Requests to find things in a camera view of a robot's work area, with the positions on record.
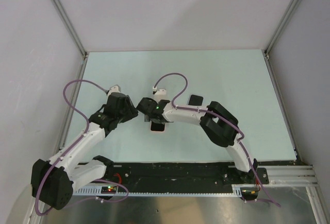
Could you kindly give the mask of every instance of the metal floor plate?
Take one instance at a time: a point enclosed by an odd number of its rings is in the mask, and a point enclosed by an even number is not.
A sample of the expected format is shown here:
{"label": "metal floor plate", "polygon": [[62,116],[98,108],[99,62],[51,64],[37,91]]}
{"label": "metal floor plate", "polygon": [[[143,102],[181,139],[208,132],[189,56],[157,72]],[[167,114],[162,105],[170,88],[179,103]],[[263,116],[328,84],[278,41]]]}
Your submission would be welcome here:
{"label": "metal floor plate", "polygon": [[[43,224],[314,224],[313,210],[304,187],[270,188],[282,205],[244,203],[233,197],[129,197],[120,203],[86,201],[61,211],[51,211]],[[80,200],[74,196],[72,202]]]}

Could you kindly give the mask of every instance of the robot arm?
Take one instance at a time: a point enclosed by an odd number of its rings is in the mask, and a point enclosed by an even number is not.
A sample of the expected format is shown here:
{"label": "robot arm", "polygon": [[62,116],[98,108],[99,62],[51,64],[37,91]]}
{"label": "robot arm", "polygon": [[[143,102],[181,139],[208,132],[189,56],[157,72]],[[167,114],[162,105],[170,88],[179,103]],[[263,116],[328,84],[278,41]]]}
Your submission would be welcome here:
{"label": "robot arm", "polygon": [[62,209],[71,199],[73,192],[82,186],[104,176],[110,160],[95,157],[86,165],[78,165],[86,153],[101,142],[118,124],[138,116],[129,96],[120,92],[119,86],[113,86],[108,92],[108,100],[97,112],[89,118],[89,130],[73,148],[63,155],[71,145],[66,146],[48,161],[39,159],[32,168],[32,195],[36,197],[40,182],[51,166],[56,164],[46,179],[40,194],[40,200]]}
{"label": "robot arm", "polygon": [[238,170],[245,173],[250,172],[249,161],[238,142],[240,134],[225,122],[216,120],[216,117],[205,112],[212,111],[237,126],[237,119],[222,105],[212,101],[206,107],[181,106],[185,109],[177,109],[172,106],[169,100],[162,99],[162,97],[166,97],[166,90],[160,89],[154,93],[154,99],[143,98],[137,109],[146,116],[147,120],[154,123],[184,122],[202,127],[213,143],[228,151]]}

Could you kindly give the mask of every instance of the black plastic part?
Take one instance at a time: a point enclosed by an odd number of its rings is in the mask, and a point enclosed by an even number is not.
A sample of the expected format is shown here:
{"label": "black plastic part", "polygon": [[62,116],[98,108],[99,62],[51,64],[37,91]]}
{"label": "black plastic part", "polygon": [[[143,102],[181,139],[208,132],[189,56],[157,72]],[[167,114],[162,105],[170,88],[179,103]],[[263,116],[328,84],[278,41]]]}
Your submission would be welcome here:
{"label": "black plastic part", "polygon": [[[232,184],[255,184],[254,175],[239,173],[230,163],[114,163],[112,173],[122,177],[131,193],[232,193]],[[265,168],[258,175],[267,174]],[[259,176],[263,184],[269,184]]]}
{"label": "black plastic part", "polygon": [[151,122],[150,130],[156,131],[156,132],[163,132],[163,131],[165,131],[165,124],[157,124],[157,123]]}
{"label": "black plastic part", "polygon": [[190,106],[201,106],[203,104],[203,97],[199,95],[192,94],[189,97],[188,105]]}
{"label": "black plastic part", "polygon": [[158,103],[151,98],[142,98],[142,100],[137,105],[136,109],[142,112],[147,119],[157,124],[168,123],[168,121],[163,117],[163,112],[165,106],[169,103],[169,100],[160,100]]}
{"label": "black plastic part", "polygon": [[[211,104],[207,106],[207,108],[208,111],[212,111],[220,115],[221,117],[231,122],[233,125],[238,125],[238,120],[220,103],[212,101]],[[232,146],[234,144],[237,131],[220,119],[215,122],[213,120],[214,118],[214,115],[206,113],[201,118],[201,127],[213,143],[224,148]]]}
{"label": "black plastic part", "polygon": [[98,124],[105,130],[107,136],[120,123],[127,122],[139,115],[130,97],[122,93],[111,93],[105,105],[92,114],[89,122]]}
{"label": "black plastic part", "polygon": [[253,189],[253,188],[244,189],[243,191],[241,191],[242,200],[252,201],[252,200],[257,199],[257,197],[258,197],[258,192],[255,192],[255,189]]}
{"label": "black plastic part", "polygon": [[[32,196],[36,197],[42,178],[51,167],[49,162],[37,160],[32,168]],[[61,210],[70,201],[73,194],[72,181],[61,168],[54,168],[47,177],[41,190],[40,200],[56,210]]]}

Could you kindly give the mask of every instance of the metal frame bar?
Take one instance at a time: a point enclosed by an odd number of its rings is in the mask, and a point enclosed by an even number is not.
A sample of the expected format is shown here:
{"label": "metal frame bar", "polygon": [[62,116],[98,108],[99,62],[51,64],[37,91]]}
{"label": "metal frame bar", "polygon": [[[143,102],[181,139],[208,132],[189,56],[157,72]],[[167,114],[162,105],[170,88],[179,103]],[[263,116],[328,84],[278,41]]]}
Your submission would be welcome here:
{"label": "metal frame bar", "polygon": [[[85,60],[83,62],[81,62],[78,74],[76,79],[82,79],[84,76],[84,72],[85,72],[85,68],[87,65],[87,60],[88,60],[88,55],[85,57]],[[78,100],[78,93],[80,90],[80,86],[81,86],[81,82],[77,82],[74,84],[74,89],[72,92],[72,96],[70,98],[70,103],[75,106]],[[55,151],[54,154],[56,154],[59,150],[59,148],[63,147],[65,144],[65,140],[67,139],[67,135],[69,132],[69,127],[70,127],[70,123],[71,123],[71,119],[73,116],[73,109],[70,107],[67,107],[67,111],[65,113],[65,117],[64,117],[64,121],[60,130],[60,136],[59,139],[57,141],[57,146],[55,147]]]}
{"label": "metal frame bar", "polygon": [[73,39],[75,45],[77,46],[78,50],[80,51],[81,55],[83,57],[85,57],[85,55],[87,54],[83,44],[80,41],[80,38],[76,32],[76,30],[74,29],[67,13],[65,12],[65,9],[63,8],[62,3],[60,2],[60,0],[51,0],[52,3],[54,4],[59,16],[61,17],[65,27],[67,28],[71,38]]}
{"label": "metal frame bar", "polygon": [[278,102],[280,110],[282,112],[283,119],[284,119],[285,125],[287,127],[292,146],[293,146],[294,150],[296,151],[296,156],[299,156],[299,151],[297,149],[297,145],[296,145],[296,142],[295,142],[294,137],[293,137],[293,132],[292,132],[292,128],[291,128],[291,125],[290,125],[290,122],[289,122],[288,114],[287,114],[287,111],[286,111],[284,103],[283,103],[282,94],[281,94],[281,91],[278,87],[276,77],[275,77],[274,72],[273,72],[273,68],[272,68],[272,66],[270,64],[270,61],[269,61],[269,55],[266,55],[266,53],[263,53],[263,58],[265,59],[267,70],[268,70],[270,79],[272,81],[273,87],[274,87],[274,91],[275,91],[275,94],[276,94],[276,97],[277,97],[277,102]]}
{"label": "metal frame bar", "polygon": [[323,196],[319,187],[306,187],[307,195],[314,212],[317,224],[330,223],[329,212],[326,208]]}
{"label": "metal frame bar", "polygon": [[289,23],[290,18],[292,17],[293,13],[297,9],[297,6],[299,5],[300,1],[301,0],[291,0],[290,1],[288,8],[284,12],[283,17],[282,17],[281,21],[279,22],[279,25],[276,28],[275,33],[272,36],[272,38],[271,38],[271,40],[270,40],[270,42],[269,42],[269,44],[266,48],[266,54],[267,55],[269,54],[269,52],[274,47],[274,44],[276,43],[278,38],[281,36],[281,34],[282,34],[284,28],[286,27],[286,25]]}
{"label": "metal frame bar", "polygon": [[[318,187],[313,166],[263,166],[267,170],[269,184],[264,187]],[[254,187],[253,184],[234,186]]]}

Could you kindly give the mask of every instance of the red wire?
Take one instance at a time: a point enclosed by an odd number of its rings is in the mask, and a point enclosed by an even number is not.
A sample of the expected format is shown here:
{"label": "red wire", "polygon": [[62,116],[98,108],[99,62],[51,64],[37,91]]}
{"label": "red wire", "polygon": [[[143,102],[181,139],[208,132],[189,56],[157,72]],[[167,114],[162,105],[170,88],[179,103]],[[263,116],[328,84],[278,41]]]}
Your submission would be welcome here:
{"label": "red wire", "polygon": [[258,190],[257,192],[261,191],[260,185],[259,185],[259,181],[256,179],[256,186],[258,185]]}
{"label": "red wire", "polygon": [[122,177],[120,177],[120,175],[118,173],[114,174],[114,176],[117,176],[119,178],[119,183],[121,184],[122,183]]}

